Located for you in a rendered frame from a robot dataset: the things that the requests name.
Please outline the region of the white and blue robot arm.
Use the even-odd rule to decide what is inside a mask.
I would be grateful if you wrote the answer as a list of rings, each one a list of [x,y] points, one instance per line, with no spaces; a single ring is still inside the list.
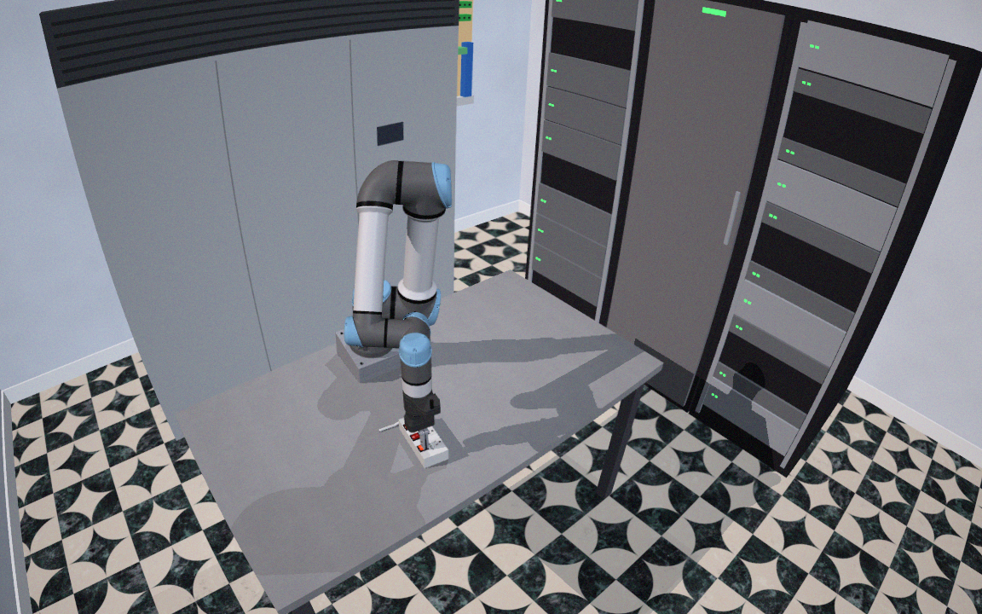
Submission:
[[[407,214],[404,279],[398,287],[384,280],[393,205],[404,205]],[[441,303],[432,280],[434,255],[439,218],[451,205],[451,168],[434,162],[384,162],[370,172],[357,197],[355,288],[352,316],[344,319],[344,343],[366,358],[396,347],[402,380],[409,385],[431,380],[430,326]]]

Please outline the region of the white power strip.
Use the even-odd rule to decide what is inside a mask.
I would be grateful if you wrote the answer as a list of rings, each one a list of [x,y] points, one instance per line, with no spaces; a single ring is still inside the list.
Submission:
[[[424,449],[420,444],[419,432],[415,432],[414,434],[409,432],[404,424],[404,417],[399,419],[399,422],[390,425],[390,428],[396,425],[399,425],[399,429],[401,429],[402,434],[404,434],[407,443],[412,446],[414,454],[417,455],[421,464],[424,464],[425,469],[428,466],[433,466],[433,464],[448,460],[448,448],[442,442],[439,435],[436,434],[433,427],[428,428],[430,431],[430,434],[428,434],[429,448]]]

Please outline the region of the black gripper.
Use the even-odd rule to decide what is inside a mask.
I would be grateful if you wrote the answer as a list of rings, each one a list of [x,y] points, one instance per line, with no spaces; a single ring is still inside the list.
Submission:
[[[434,415],[441,414],[440,399],[432,392],[431,380],[426,385],[412,387],[402,381],[404,391],[404,424],[409,432],[419,432],[420,444],[424,449],[429,448],[428,427],[434,425]],[[431,392],[431,393],[430,393]],[[429,394],[429,396],[428,396]],[[433,399],[433,400],[432,400]]]

